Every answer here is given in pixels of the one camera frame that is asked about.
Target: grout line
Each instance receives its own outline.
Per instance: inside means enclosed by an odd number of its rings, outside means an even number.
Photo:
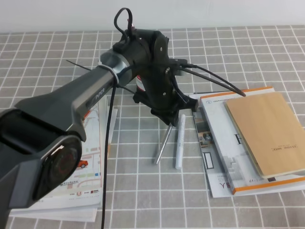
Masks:
[[[187,41],[187,51],[189,53],[189,58],[190,58],[190,62],[191,62],[190,44],[189,44],[189,37],[188,37],[187,29],[186,29],[186,41]],[[194,87],[194,76],[193,76],[193,74],[191,74],[191,78],[192,78],[192,86],[193,86],[193,93],[194,93],[195,92],[195,87]]]
[[[282,205],[283,205],[283,208],[284,208],[284,213],[285,213],[285,218],[286,218],[287,226],[288,226],[288,228],[290,228],[290,226],[289,226],[289,220],[288,220],[288,216],[287,216],[287,212],[286,212],[286,207],[285,207],[284,201],[283,201],[283,199],[282,199],[281,193],[278,193],[278,195],[279,195],[279,197],[280,197],[280,200],[281,200]]]
[[[258,59],[257,59],[257,55],[256,55],[256,53],[255,53],[255,51],[254,51],[254,47],[253,47],[252,41],[251,41],[251,39],[250,39],[251,37],[250,37],[250,34],[249,34],[248,29],[246,29],[246,31],[247,31],[247,34],[248,34],[248,37],[249,37],[249,41],[250,41],[251,46],[252,46],[252,50],[253,50],[253,53],[254,53],[254,56],[255,56],[255,59],[256,59],[256,62],[257,62],[259,71],[261,72],[262,79],[263,79],[263,81],[264,81],[265,86],[267,86],[266,81],[265,81],[265,77],[264,77],[263,72],[262,72],[262,69],[261,69],[261,66],[259,65],[259,62],[258,62]]]
[[[12,67],[12,65],[13,65],[13,62],[14,62],[14,60],[15,60],[15,57],[17,56],[17,52],[18,52],[18,50],[19,50],[21,44],[22,44],[22,42],[20,42],[20,44],[19,44],[19,46],[18,46],[18,48],[17,48],[17,51],[16,51],[16,53],[15,53],[15,55],[14,55],[14,57],[13,57],[13,60],[12,60],[11,63],[10,63],[10,67],[9,67],[8,71],[6,72],[6,74],[5,74],[5,77],[4,77],[3,82],[2,82],[2,84],[1,84],[0,90],[2,89],[2,86],[3,86],[3,84],[4,84],[5,80],[6,80],[6,78],[7,78],[8,75],[9,75],[10,69],[11,69],[11,67]]]
[[[13,219],[11,220],[11,223],[10,223],[10,228],[9,229],[12,229],[13,228],[13,223],[15,221],[15,217],[13,217]]]
[[[53,35],[52,35],[52,37],[51,37],[51,41],[50,41],[50,44],[49,44],[49,47],[48,47],[46,56],[44,57],[43,64],[42,64],[42,67],[41,67],[41,69],[40,69],[39,76],[38,76],[38,79],[37,79],[37,82],[36,82],[36,84],[35,84],[35,88],[34,88],[34,90],[33,90],[33,93],[32,93],[32,96],[31,96],[31,97],[33,97],[34,94],[35,94],[35,91],[36,91],[36,88],[37,88],[37,85],[38,85],[38,82],[39,82],[39,78],[40,78],[40,75],[41,75],[42,70],[43,70],[43,66],[44,66],[44,64],[45,64],[45,62],[46,62],[46,59],[47,59],[47,56],[48,56],[48,53],[49,53],[49,50],[50,50],[50,47],[51,47],[51,44],[52,44],[52,40],[53,40],[54,34],[55,34],[55,32],[53,32]]]
[[[36,228],[37,228],[38,220],[39,220],[39,219],[36,219],[36,222],[35,222],[35,225],[34,225],[34,228],[33,228],[33,229],[36,229]]]
[[[202,36],[202,42],[203,42],[203,49],[204,49],[205,62],[206,62],[206,65],[207,65],[207,69],[209,70],[209,64],[208,64],[208,59],[207,59],[206,50],[205,50],[205,44],[204,44],[204,38],[203,38],[203,31],[202,31],[202,28],[201,28],[201,36]],[[212,92],[212,91],[213,91],[212,82],[210,81],[209,84],[210,84],[211,92]]]
[[[80,48],[78,49],[78,53],[77,53],[77,57],[76,57],[76,61],[75,63],[77,63],[78,61],[78,58],[80,56],[80,52],[81,52],[81,44],[82,44],[82,40],[83,40],[83,37],[84,37],[84,32],[82,32],[82,35],[81,35],[81,42],[80,42]],[[74,70],[73,70],[73,76],[72,76],[72,81],[74,80],[74,76],[75,76],[75,70],[76,68],[78,68],[78,66],[74,66]]]
[[[60,65],[61,65],[61,62],[62,62],[63,53],[65,52],[64,50],[66,49],[68,37],[69,37],[69,32],[68,32],[68,35],[67,35],[67,38],[66,38],[65,45],[63,47],[63,51],[62,51],[62,54],[61,54],[61,61],[59,62],[59,65],[58,65],[58,69],[57,69],[57,72],[56,72],[56,75],[55,75],[55,79],[54,79],[54,82],[53,82],[53,86],[52,86],[51,92],[54,90],[54,86],[55,86],[55,83],[56,83],[56,77],[57,77],[59,69],[60,69]]]
[[[258,210],[259,210],[259,215],[260,215],[261,222],[262,222],[262,227],[265,228],[265,227],[264,227],[264,221],[263,221],[262,210],[261,210],[261,206],[260,206],[260,204],[259,204],[259,202],[258,202],[257,195],[255,195],[255,200],[256,200],[256,202],[257,202],[257,206],[258,206]]]
[[[238,48],[237,48],[237,45],[236,45],[236,40],[235,40],[235,37],[234,37],[234,33],[233,33],[233,30],[232,30],[232,27],[231,27],[231,31],[232,31],[232,35],[233,35],[234,44],[236,46],[236,51],[237,51],[238,59],[239,59],[239,62],[240,62],[240,65],[242,67],[242,71],[243,71],[243,74],[244,74],[244,80],[246,82],[247,88],[249,89],[249,84],[248,84],[248,81],[247,81],[247,78],[246,78],[246,74],[244,73],[244,67],[243,67],[243,64],[242,64],[242,60],[240,59],[240,55],[239,55],[239,51],[238,51]]]
[[[135,191],[135,217],[134,217],[134,228],[137,227],[137,208],[138,208],[138,185],[139,185],[139,153],[140,153],[140,117],[141,109],[139,103],[139,120],[138,120],[138,156],[137,156],[137,180],[136,180],[136,191]]]
[[[271,52],[271,49],[270,49],[269,45],[268,45],[268,49],[269,49],[269,52],[271,53],[271,56],[272,56],[272,59],[273,59],[273,61],[274,61],[276,70],[277,70],[277,72],[279,73],[279,76],[280,76],[281,81],[282,81],[282,83],[283,83],[283,86],[284,86],[284,89],[285,89],[286,94],[287,94],[287,96],[288,96],[289,102],[292,103],[292,101],[291,101],[291,99],[290,99],[290,96],[289,96],[289,93],[287,92],[286,86],[285,86],[285,84],[284,84],[284,81],[283,81],[283,78],[282,78],[282,74],[281,74],[281,72],[279,71],[279,69],[278,69],[278,67],[277,67],[277,65],[276,65],[276,61],[275,61],[275,58],[274,58],[274,56],[273,56],[274,53]]]
[[[122,116],[122,103],[123,103],[123,94],[124,94],[124,90],[122,90],[122,94],[121,94],[121,107],[120,107],[120,117],[119,117],[119,130],[121,129],[121,116]],[[120,142],[120,132],[118,132],[118,143]],[[115,190],[115,180],[116,180],[116,169],[117,169],[117,165],[118,165],[118,153],[119,153],[119,146],[117,146],[116,148],[116,157],[115,157],[115,167],[114,167],[114,178],[113,178],[113,193],[112,193],[112,202],[111,202],[111,213],[110,213],[110,222],[109,222],[109,228],[111,228],[112,225],[112,214],[113,214],[113,202],[114,202],[114,190]]]

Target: tile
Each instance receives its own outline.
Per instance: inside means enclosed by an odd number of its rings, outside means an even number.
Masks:
[[[140,143],[158,143],[159,142],[159,132],[157,130],[140,130],[139,134],[140,134],[140,139],[139,139]]]
[[[236,72],[242,72],[242,65],[240,63],[226,63],[225,69],[228,73],[236,73]]]
[[[121,118],[121,130],[138,130],[139,118]]]
[[[140,129],[158,129],[158,118],[140,118]]]
[[[138,142],[138,131],[121,131],[119,142],[120,143],[137,143]]]
[[[220,46],[236,46],[234,39],[219,39]]]
[[[263,30],[265,37],[279,37],[277,30]]]
[[[47,93],[50,93],[51,90],[52,90],[52,87],[37,87],[34,90],[34,95],[33,96],[47,94]]]
[[[34,92],[34,87],[20,87],[16,93],[17,97],[31,97]]]
[[[233,208],[211,209],[213,227],[216,228],[234,228],[236,227],[235,213]]]
[[[216,31],[203,31],[203,38],[204,39],[217,38],[217,32]]]
[[[220,50],[220,47],[206,47],[205,52],[206,52],[206,55],[220,55],[220,54],[222,54],[221,53],[222,49]]]
[[[134,228],[134,211],[113,211],[111,228]]]
[[[251,40],[251,44],[252,45],[267,45],[267,42],[269,38],[265,39],[265,38],[250,38]]]
[[[249,30],[249,37],[263,37],[263,33],[261,30]]]
[[[187,228],[209,228],[210,212],[208,209],[187,209]]]
[[[7,77],[22,77],[24,68],[11,68],[7,73]]]
[[[204,48],[189,48],[190,56],[192,55],[204,55]]]
[[[137,211],[137,228],[159,228],[160,211],[159,210],[138,210]]]
[[[285,91],[284,84],[282,82],[266,82],[266,86],[271,86],[277,92]]]
[[[261,216],[258,208],[237,208],[239,227],[261,227]]]
[[[181,174],[161,174],[161,189],[182,189]]]
[[[19,85],[21,78],[5,78],[4,83],[2,87],[14,87]]]
[[[159,173],[159,166],[154,163],[154,158],[140,158],[139,173]]]
[[[291,102],[305,102],[305,92],[289,92]]]
[[[255,53],[270,53],[270,50],[266,45],[253,46],[253,49]]]
[[[137,208],[159,208],[159,191],[138,191]]]
[[[205,177],[203,174],[183,174],[184,189],[205,189]]]
[[[185,158],[183,159],[183,172],[185,173],[203,173],[202,158]]]
[[[288,92],[304,91],[304,87],[300,82],[284,82],[284,85]]]
[[[254,53],[253,48],[251,46],[238,46],[237,50],[238,50],[239,54],[252,54],[252,53]]]
[[[136,175],[116,175],[115,190],[135,190]]]
[[[256,198],[252,196],[233,197],[236,207],[257,207]]]
[[[244,74],[247,81],[263,81],[262,74],[260,72],[253,72],[253,73],[245,73]]]
[[[188,40],[189,47],[203,47],[203,40]]]
[[[159,190],[159,174],[138,175],[138,190]]]
[[[183,208],[182,191],[161,191],[162,208]]]
[[[221,47],[222,55],[226,54],[237,54],[236,47]]]
[[[162,209],[161,217],[163,228],[185,227],[185,215],[183,209]]]
[[[257,72],[260,71],[257,63],[243,63],[243,69],[245,72]]]
[[[187,39],[186,32],[173,32],[173,40]]]
[[[296,72],[281,72],[283,81],[298,80]]]
[[[184,191],[187,208],[208,207],[206,191]]]
[[[136,159],[118,159],[116,173],[136,173],[137,172],[137,160]]]
[[[268,45],[283,45],[283,42],[279,37],[268,37],[266,40]]]
[[[285,48],[288,53],[303,52],[300,45],[286,45]]]
[[[32,229],[34,228],[36,219],[15,217],[10,229]]]
[[[262,208],[262,216],[265,227],[287,227],[283,208]]]
[[[286,208],[290,227],[305,227],[305,208]]]
[[[99,42],[111,42],[112,34],[111,33],[99,33],[98,41]]]
[[[233,30],[233,35],[235,38],[247,38],[248,37],[248,32],[247,30],[241,30],[241,31],[234,31]]]
[[[232,31],[217,31],[219,38],[232,38]]]
[[[28,64],[28,60],[14,60],[11,68],[25,68]]]
[[[264,71],[277,71],[274,63],[259,63],[261,70]]]
[[[305,197],[302,191],[282,192],[280,195],[285,206],[305,206]]]
[[[235,43],[236,43],[237,46],[251,45],[251,42],[250,42],[249,38],[238,38],[238,39],[235,39]]]
[[[106,183],[107,191],[113,191],[113,185],[114,185],[114,175],[107,175],[107,183]]]
[[[113,197],[113,209],[134,209],[135,192],[115,192]]]
[[[63,221],[61,224],[61,229],[83,229],[84,226],[84,222]]]

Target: brown notebook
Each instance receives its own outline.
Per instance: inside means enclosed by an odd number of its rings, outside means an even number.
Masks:
[[[305,170],[305,131],[282,94],[231,99],[227,107],[263,178]]]

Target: black cable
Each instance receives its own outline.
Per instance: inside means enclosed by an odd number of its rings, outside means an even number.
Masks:
[[[128,12],[128,26],[127,26],[127,31],[128,31],[128,34],[125,33],[124,30],[122,30],[119,26],[118,26],[118,18],[119,18],[119,15],[124,11],[124,10],[127,10]],[[123,35],[124,37],[124,40],[125,40],[125,43],[127,43],[128,41],[128,36],[131,35],[132,33],[132,12],[130,11],[130,9],[128,8],[122,8],[119,10],[119,12],[116,14],[116,16],[114,17],[114,26],[115,28],[121,32],[121,34]]]
[[[226,88],[226,89],[228,89],[228,90],[230,90],[230,91],[232,91],[232,92],[235,92],[235,93],[237,93],[237,94],[239,94],[239,95],[241,95],[241,96],[244,96],[244,97],[246,96],[245,93],[244,93],[243,91],[241,91],[240,89],[238,89],[238,88],[235,87],[235,86],[234,86],[234,87],[229,87],[229,86],[227,86],[227,85],[225,85],[225,84],[223,84],[223,83],[221,83],[221,82],[219,82],[219,81],[217,81],[217,80],[214,80],[214,79],[209,78],[208,76],[205,76],[205,75],[202,75],[202,74],[200,74],[200,73],[197,73],[197,72],[194,72],[194,71],[191,71],[191,70],[188,70],[188,69],[179,67],[179,66],[177,66],[176,64],[160,64],[160,63],[135,64],[135,65],[130,65],[130,66],[124,68],[124,69],[123,69],[120,73],[118,73],[117,75],[118,75],[118,77],[120,78],[120,77],[121,77],[124,73],[126,73],[128,70],[132,70],[132,69],[134,69],[134,68],[140,68],[140,69],[142,69],[142,68],[147,68],[147,67],[150,67],[150,66],[169,67],[169,68],[172,68],[172,69],[175,69],[175,70],[181,70],[181,71],[184,71],[184,72],[187,72],[187,73],[196,75],[196,76],[198,76],[198,77],[201,77],[201,78],[203,78],[203,79],[205,79],[205,80],[207,80],[207,81],[210,81],[210,82],[212,82],[212,83],[215,83],[215,84],[217,84],[217,85],[220,85],[220,86],[222,86],[222,87],[224,87],[224,88]],[[224,80],[224,79],[221,78],[220,76],[218,76],[218,79],[220,79],[220,80],[222,80],[222,81],[224,81],[224,82],[227,82],[226,80]]]
[[[186,68],[179,68],[179,70],[180,70],[180,71],[184,71],[184,72],[186,72],[186,73],[190,73],[190,74],[196,75],[196,76],[198,76],[198,77],[200,77],[200,78],[203,78],[203,79],[205,79],[205,80],[208,80],[208,81],[210,81],[210,82],[212,82],[212,83],[215,83],[215,84],[217,84],[217,85],[219,85],[219,86],[222,86],[222,87],[224,87],[224,88],[226,88],[226,89],[228,89],[228,90],[230,90],[230,91],[232,91],[232,92],[235,92],[235,93],[237,93],[237,94],[239,94],[239,95],[241,95],[241,96],[246,96],[245,93],[242,92],[240,89],[237,89],[237,90],[236,90],[236,89],[234,89],[234,88],[232,88],[232,87],[229,87],[229,86],[227,86],[227,85],[225,85],[225,84],[223,84],[223,83],[221,83],[221,82],[219,82],[219,81],[217,81],[217,80],[211,79],[211,78],[209,78],[208,76],[202,75],[202,74],[200,74],[200,73],[194,72],[194,71],[189,70],[189,69],[186,69]]]
[[[84,66],[81,66],[81,65],[79,65],[79,64],[76,64],[76,63],[74,63],[74,62],[72,62],[72,61],[69,61],[69,60],[66,60],[66,61],[68,61],[69,63],[74,64],[74,65],[76,65],[76,66],[78,66],[78,67],[80,67],[80,68],[86,69],[86,70],[88,70],[88,71],[91,71],[91,70],[92,70],[92,69],[90,69],[90,68],[86,68],[86,67],[84,67]]]
[[[222,77],[216,75],[215,73],[213,73],[213,72],[211,72],[211,71],[209,71],[209,70],[207,70],[207,69],[205,69],[205,68],[203,68],[203,67],[200,67],[200,66],[198,66],[198,65],[196,65],[196,64],[188,63],[188,64],[181,64],[181,66],[182,66],[182,67],[187,67],[187,68],[198,68],[198,69],[200,69],[200,70],[202,70],[202,71],[205,71],[206,73],[211,74],[212,76],[216,77],[217,79],[220,79],[221,81],[225,82],[227,85],[230,85],[230,86],[233,87],[234,89],[239,90],[236,86],[234,86],[234,84],[232,84],[232,83],[226,81],[224,78],[222,78]]]

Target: stack of books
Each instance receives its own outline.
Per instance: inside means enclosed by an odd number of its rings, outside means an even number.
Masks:
[[[13,209],[10,216],[67,221],[94,222],[102,206],[102,185],[106,125],[109,106],[102,98],[84,117],[87,140],[74,173],[56,189],[27,209]],[[108,148],[114,130],[117,109],[113,109]]]
[[[272,87],[193,94],[213,197],[305,189],[305,131]]]

